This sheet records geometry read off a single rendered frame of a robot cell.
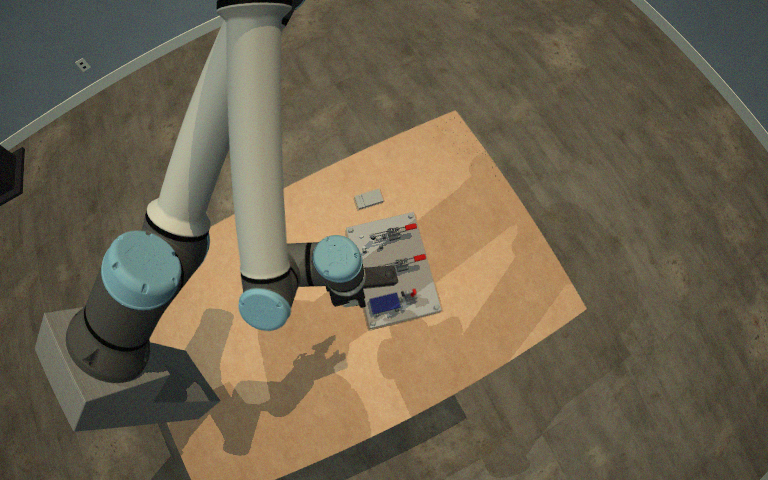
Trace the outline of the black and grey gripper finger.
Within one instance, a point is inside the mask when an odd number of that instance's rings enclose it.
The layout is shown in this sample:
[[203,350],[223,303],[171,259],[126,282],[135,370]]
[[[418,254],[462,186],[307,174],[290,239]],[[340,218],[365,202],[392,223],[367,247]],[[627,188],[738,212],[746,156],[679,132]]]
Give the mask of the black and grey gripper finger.
[[351,300],[349,301],[348,304],[343,305],[343,307],[352,307],[352,306],[360,306],[361,308],[366,307],[365,299],[361,298],[360,300]]

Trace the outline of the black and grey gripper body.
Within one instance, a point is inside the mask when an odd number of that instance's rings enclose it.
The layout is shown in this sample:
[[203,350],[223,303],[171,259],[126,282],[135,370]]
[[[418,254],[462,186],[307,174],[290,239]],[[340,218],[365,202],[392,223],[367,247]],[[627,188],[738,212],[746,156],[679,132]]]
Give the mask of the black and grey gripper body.
[[[351,295],[351,296],[340,296],[340,295],[337,295],[333,291],[331,291],[331,289],[328,286],[326,286],[326,291],[329,292],[330,297],[331,297],[331,302],[334,305],[334,307],[340,306],[340,305],[343,305],[343,304],[348,304],[349,301],[351,301],[351,300],[355,300],[355,299],[356,300],[360,300],[361,298],[365,299],[365,296],[364,296],[365,294],[364,294],[364,290],[363,289],[361,289],[359,292],[357,292],[357,293],[355,293],[354,295]],[[343,304],[342,304],[342,301],[344,301]]]

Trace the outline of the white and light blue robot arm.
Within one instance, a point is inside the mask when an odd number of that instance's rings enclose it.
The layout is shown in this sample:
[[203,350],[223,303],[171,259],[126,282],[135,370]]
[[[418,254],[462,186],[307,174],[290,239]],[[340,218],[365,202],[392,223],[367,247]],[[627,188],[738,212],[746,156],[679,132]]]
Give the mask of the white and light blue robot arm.
[[351,296],[398,283],[393,265],[364,268],[359,248],[345,236],[287,243],[281,32],[304,1],[217,0],[224,22],[160,199],[149,203],[141,231],[113,241],[86,306],[69,323],[68,353],[89,376],[123,383],[144,370],[156,325],[208,253],[206,211],[229,148],[243,288],[238,307],[246,323],[262,331],[281,328],[298,287],[328,286]]

